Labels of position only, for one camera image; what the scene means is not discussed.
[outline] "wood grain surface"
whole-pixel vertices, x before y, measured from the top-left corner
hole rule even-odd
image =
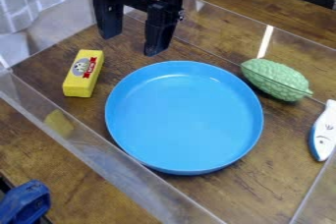
[[[15,68],[23,78],[99,134],[113,141],[104,122],[104,104],[120,79],[140,67],[165,60],[211,63],[241,77],[239,67],[179,40],[153,58],[141,55],[143,26],[125,19],[124,34],[103,40],[85,29]],[[64,97],[61,83],[80,48],[107,55],[91,99]],[[265,130],[252,152],[229,168],[197,177],[160,176],[228,223],[287,223],[319,172],[307,148],[311,125],[323,106],[305,99],[287,104],[259,93]]]
[[[160,223],[0,99],[0,174],[51,191],[52,223]]]
[[[320,43],[329,46],[333,45],[333,47],[336,45],[335,17],[325,9],[315,5],[297,0],[208,1],[243,15],[248,15],[261,22],[293,31]],[[153,58],[144,57],[141,55],[143,26],[132,19],[125,19],[123,35],[105,41],[100,38],[96,28],[88,28],[16,66],[13,71],[41,94],[113,142],[104,122],[104,104],[115,85],[132,71],[151,63],[167,60],[193,60],[217,65],[241,78],[239,66],[232,64],[231,61],[240,63],[255,57],[259,44],[253,42],[256,41],[253,34],[257,30],[263,31],[263,27],[252,26],[252,28],[240,33],[236,30],[237,24],[240,25],[240,31],[244,26],[241,21],[239,23],[237,20],[239,18],[236,17],[231,19],[228,17],[228,26],[224,33],[227,35],[223,37],[211,37],[203,40],[199,34],[196,38],[201,46],[209,46],[212,41],[217,43],[227,36],[232,35],[231,39],[216,45],[216,52],[220,53],[221,58],[209,55],[176,39],[172,41],[169,50]],[[188,26],[195,28],[204,27],[207,32],[204,38],[208,38],[211,30],[219,28],[223,22],[219,23],[216,21],[209,25],[207,19],[200,19],[193,24],[188,24]],[[273,57],[281,54],[283,59],[289,61],[288,63],[299,66],[300,58],[293,57],[296,60],[289,60],[289,56],[293,53],[299,53],[300,57],[303,57],[304,50],[301,51],[300,48],[305,44],[300,41],[288,46],[292,44],[292,41],[281,35],[279,35],[277,41]],[[107,55],[107,62],[93,96],[89,99],[64,97],[61,93],[61,83],[68,68],[77,50],[83,48],[104,50]],[[331,66],[332,60],[332,56],[325,57],[323,66],[325,66],[325,63]],[[321,67],[320,60],[316,57],[308,56],[301,61],[305,66],[311,64],[319,68]],[[307,74],[312,75],[312,77],[315,77],[315,72],[316,70],[307,68]],[[335,75],[332,67],[328,67],[327,70],[327,76],[329,77],[329,75]],[[323,96],[324,91],[328,92],[328,95],[333,94],[320,79],[316,79],[316,82],[313,80],[313,87],[317,90],[316,93],[321,95],[320,99],[325,97]],[[299,103],[284,103],[272,99],[265,93],[255,91],[263,103],[265,130],[260,142],[251,153],[231,167],[208,175],[197,177],[159,175],[228,223],[288,223],[321,167],[321,164],[313,161],[308,153],[307,137],[311,125],[323,111],[323,105],[311,99],[304,99]],[[29,133],[21,132],[20,135],[25,136]],[[57,144],[52,140],[49,143],[43,143],[41,141],[41,147],[44,148],[56,148],[56,146]],[[60,159],[56,168],[49,167],[48,171],[40,170],[36,172],[36,175],[55,178],[52,176],[55,169],[63,169],[63,171],[75,173],[68,168],[67,160],[71,158],[71,155],[57,148],[53,152],[48,152],[47,149],[41,152],[41,156],[47,155],[47,153],[59,153],[63,161]],[[20,149],[17,151],[17,157],[25,155],[24,151]],[[35,159],[35,162],[39,161],[47,164],[40,157]],[[83,164],[75,165],[76,171],[81,171],[83,167],[85,167]],[[24,164],[19,163],[16,169],[8,165],[4,172],[17,183],[23,180],[23,175],[19,171],[25,171],[29,176],[35,176]],[[73,177],[73,183],[79,183],[79,181],[80,178]],[[63,187],[63,185],[57,184],[55,188],[61,191]],[[83,203],[73,202],[73,204],[72,207],[77,207],[79,213],[85,211],[87,208],[83,206]]]

